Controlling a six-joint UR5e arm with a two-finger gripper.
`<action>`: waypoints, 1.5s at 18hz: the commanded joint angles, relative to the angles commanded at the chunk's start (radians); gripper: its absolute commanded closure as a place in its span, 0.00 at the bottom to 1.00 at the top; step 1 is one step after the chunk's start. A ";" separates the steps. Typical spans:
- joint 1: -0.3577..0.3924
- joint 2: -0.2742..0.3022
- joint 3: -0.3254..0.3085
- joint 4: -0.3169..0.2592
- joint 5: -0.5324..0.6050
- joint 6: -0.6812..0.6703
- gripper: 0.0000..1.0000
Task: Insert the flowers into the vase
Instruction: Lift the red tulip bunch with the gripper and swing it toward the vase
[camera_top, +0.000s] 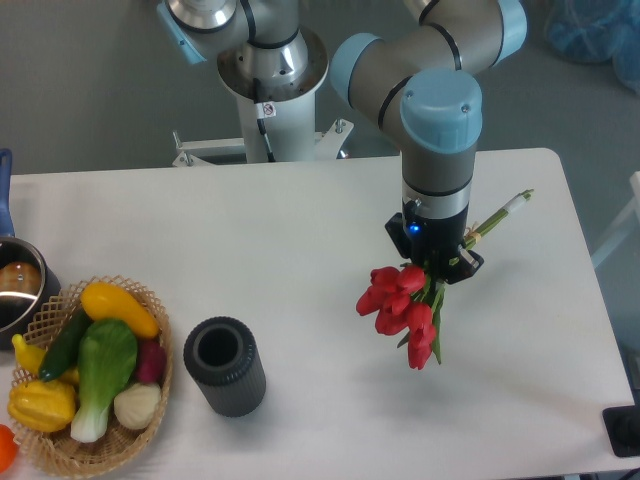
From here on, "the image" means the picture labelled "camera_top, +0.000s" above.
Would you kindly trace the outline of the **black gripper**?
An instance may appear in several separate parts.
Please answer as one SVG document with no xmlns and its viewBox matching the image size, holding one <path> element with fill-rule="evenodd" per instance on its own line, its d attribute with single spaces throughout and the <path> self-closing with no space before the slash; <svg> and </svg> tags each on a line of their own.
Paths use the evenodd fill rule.
<svg viewBox="0 0 640 480">
<path fill-rule="evenodd" d="M 386 222 L 385 230 L 402 258 L 452 285 L 474 276 L 484 263 L 463 239 L 467 213 L 465 207 L 452 217 L 430 219 L 420 216 L 416 202 L 409 201 Z"/>
</svg>

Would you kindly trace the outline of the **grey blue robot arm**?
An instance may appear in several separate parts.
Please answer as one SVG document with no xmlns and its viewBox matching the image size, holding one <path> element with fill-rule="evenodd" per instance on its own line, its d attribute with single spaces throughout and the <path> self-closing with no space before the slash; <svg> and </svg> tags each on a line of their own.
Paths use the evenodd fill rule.
<svg viewBox="0 0 640 480">
<path fill-rule="evenodd" d="M 476 74 L 527 34 L 517 1 L 412 1 L 418 26 L 394 42 L 360 33 L 329 54 L 295 1 L 162 1 L 187 61 L 213 61 L 235 96 L 251 163 L 314 155 L 324 81 L 399 149 L 402 209 L 386 231 L 401 257 L 454 284 L 482 265 L 464 236 L 483 125 Z"/>
</svg>

